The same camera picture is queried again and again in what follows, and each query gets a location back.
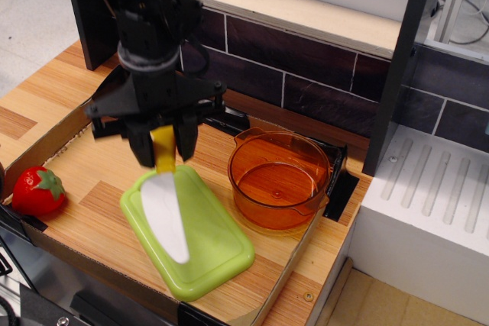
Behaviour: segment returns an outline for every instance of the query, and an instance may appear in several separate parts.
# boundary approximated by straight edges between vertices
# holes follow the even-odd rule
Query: floor
[[[316,326],[480,326],[351,269],[327,318]]]
[[[0,97],[78,39],[70,0],[0,0]]]

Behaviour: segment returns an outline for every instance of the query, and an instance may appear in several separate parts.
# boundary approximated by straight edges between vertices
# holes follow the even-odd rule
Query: tile wall
[[[390,61],[204,9],[208,79],[370,137]],[[401,124],[489,152],[489,66],[420,47]],[[198,69],[186,45],[184,66]]]
[[[311,40],[212,9],[196,32],[211,57],[207,79],[370,137],[389,60]],[[189,45],[187,70],[202,64]]]
[[[419,48],[402,124],[489,153],[489,66]]]

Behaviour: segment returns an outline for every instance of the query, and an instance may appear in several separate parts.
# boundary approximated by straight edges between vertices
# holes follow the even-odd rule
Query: toy strawberry
[[[14,186],[12,208],[24,215],[44,215],[65,199],[61,179],[42,166],[26,169]]]

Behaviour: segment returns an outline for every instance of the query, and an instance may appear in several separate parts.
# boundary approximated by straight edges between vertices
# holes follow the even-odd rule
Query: black cable
[[[7,312],[8,326],[18,326],[18,318],[14,309],[4,298],[0,297],[0,306]]]

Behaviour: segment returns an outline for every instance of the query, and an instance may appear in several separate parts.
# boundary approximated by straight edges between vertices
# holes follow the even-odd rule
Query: black metal frame
[[[428,34],[438,0],[408,0],[387,81],[371,134],[363,172],[374,176],[403,112],[417,64],[417,48]]]

